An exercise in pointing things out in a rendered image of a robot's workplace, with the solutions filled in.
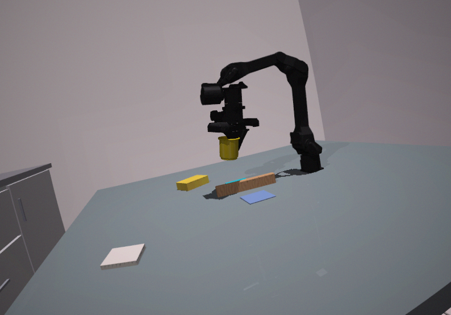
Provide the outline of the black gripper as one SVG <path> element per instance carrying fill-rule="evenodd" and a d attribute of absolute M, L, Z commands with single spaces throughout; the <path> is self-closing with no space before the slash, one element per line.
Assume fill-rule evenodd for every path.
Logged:
<path fill-rule="evenodd" d="M 249 131 L 246 126 L 257 127 L 259 120 L 257 118 L 243 118 L 243 103 L 225 103 L 225 122 L 212 122 L 207 126 L 208 132 L 221 132 L 228 139 L 239 139 L 239 149 Z"/>

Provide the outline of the brown wooden bar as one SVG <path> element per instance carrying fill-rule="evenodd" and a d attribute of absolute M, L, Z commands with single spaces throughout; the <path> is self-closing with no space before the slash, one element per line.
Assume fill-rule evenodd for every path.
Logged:
<path fill-rule="evenodd" d="M 217 197 L 243 192 L 276 183 L 273 172 L 215 186 Z"/>

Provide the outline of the yellow rectangular block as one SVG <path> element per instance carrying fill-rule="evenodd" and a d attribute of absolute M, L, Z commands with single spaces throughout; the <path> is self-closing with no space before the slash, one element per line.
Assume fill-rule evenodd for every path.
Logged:
<path fill-rule="evenodd" d="M 177 190 L 190 191 L 201 185 L 209 183 L 208 176 L 195 175 L 176 183 Z"/>

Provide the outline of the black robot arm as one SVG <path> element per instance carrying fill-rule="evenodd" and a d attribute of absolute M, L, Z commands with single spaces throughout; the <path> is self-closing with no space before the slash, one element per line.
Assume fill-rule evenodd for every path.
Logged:
<path fill-rule="evenodd" d="M 214 105 L 242 102 L 242 89 L 247 89 L 243 82 L 231 84 L 248 73 L 253 73 L 269 66 L 276 66 L 286 74 L 292 87 L 295 129 L 290 133 L 290 144 L 300 156 L 301 172 L 313 173 L 324 169 L 321 167 L 319 154 L 322 147 L 315 142 L 308 123 L 307 97 L 305 85 L 308 80 L 308 65 L 283 52 L 276 52 L 262 58 L 247 62 L 230 63 L 220 72 L 220 79 L 216 84 L 201 84 L 201 104 Z M 231 84 L 229 88 L 223 86 Z"/>

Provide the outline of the olive yellow translucent cup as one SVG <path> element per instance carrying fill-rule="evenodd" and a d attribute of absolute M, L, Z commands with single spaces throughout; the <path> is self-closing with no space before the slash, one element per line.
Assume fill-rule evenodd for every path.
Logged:
<path fill-rule="evenodd" d="M 226 136 L 220 136 L 219 149 L 222 160 L 236 160 L 239 156 L 239 139 L 228 139 Z"/>

